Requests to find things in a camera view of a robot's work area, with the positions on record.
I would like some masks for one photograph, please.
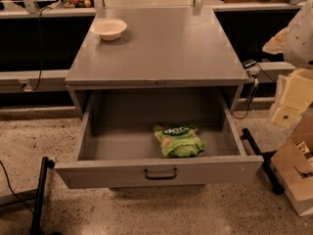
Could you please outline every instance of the bag of chips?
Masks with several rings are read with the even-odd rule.
[[[155,126],[155,136],[166,158],[190,158],[202,153],[205,142],[196,134],[193,125]]]

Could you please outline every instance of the cardboard box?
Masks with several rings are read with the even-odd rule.
[[[296,146],[305,142],[313,152],[313,116],[304,117],[275,153],[271,166],[298,215],[313,213],[313,166]]]

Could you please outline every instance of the floor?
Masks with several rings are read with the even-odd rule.
[[[263,152],[279,148],[291,133],[272,126],[267,110],[235,123],[250,130]],[[36,188],[44,156],[69,162],[79,125],[71,107],[0,110],[0,160],[12,188]],[[0,196],[10,195],[0,171]],[[23,204],[2,208],[0,234],[29,234],[31,219]],[[68,190],[49,170],[41,227],[64,235],[312,234],[313,216],[299,217],[285,194],[274,195],[262,168],[248,183],[88,190]]]

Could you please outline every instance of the open drawer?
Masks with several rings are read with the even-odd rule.
[[[204,152],[165,158],[157,123],[196,125]],[[263,162],[246,154],[219,87],[95,90],[78,143],[74,162],[56,164],[68,188],[242,182]]]

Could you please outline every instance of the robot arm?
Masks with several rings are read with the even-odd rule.
[[[313,102],[313,0],[308,0],[285,30],[283,54],[294,65],[287,77],[280,104],[272,122],[290,126]]]

